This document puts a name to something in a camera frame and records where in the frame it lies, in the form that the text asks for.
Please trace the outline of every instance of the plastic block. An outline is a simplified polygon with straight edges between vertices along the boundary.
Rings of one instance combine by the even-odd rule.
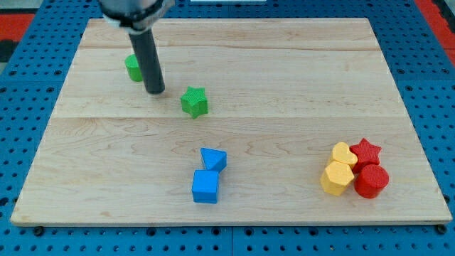
[[[191,115],[193,119],[200,114],[208,113],[207,97],[205,97],[205,88],[193,88],[188,86],[185,94],[180,97],[182,110]]]
[[[341,195],[354,179],[349,165],[332,161],[322,173],[322,189],[334,196]]]
[[[141,82],[142,74],[134,54],[131,54],[125,59],[125,65],[127,67],[129,78],[134,82]]]
[[[228,154],[225,151],[201,148],[200,155],[202,156],[202,164],[205,170],[220,173],[226,167]]]
[[[193,200],[195,203],[217,203],[218,172],[208,170],[194,171]]]
[[[363,138],[359,144],[350,146],[350,150],[357,155],[358,158],[357,164],[353,168],[353,173],[360,173],[360,170],[368,164],[378,165],[380,163],[379,152],[381,149],[380,146],[370,144],[365,138]]]
[[[363,167],[354,182],[355,191],[364,198],[372,199],[379,196],[379,193],[389,184],[389,174],[386,170],[376,164],[369,164]]]
[[[333,147],[327,165],[333,161],[347,164],[352,169],[357,163],[357,156],[349,150],[349,146],[345,142],[339,142]]]

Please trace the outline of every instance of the wooden board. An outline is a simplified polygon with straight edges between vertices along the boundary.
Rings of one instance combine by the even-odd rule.
[[[127,77],[127,35],[89,22],[11,221],[34,226],[401,225],[451,214],[368,20],[160,20],[166,91]],[[209,114],[179,97],[203,86]],[[390,185],[324,193],[331,147],[367,137]],[[191,195],[224,149],[219,203]]]

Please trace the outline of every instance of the green star block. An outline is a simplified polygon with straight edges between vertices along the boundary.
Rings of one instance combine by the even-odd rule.
[[[205,88],[193,88],[188,86],[185,94],[180,97],[182,110],[191,115],[193,119],[200,114],[208,113],[207,97],[205,97]]]

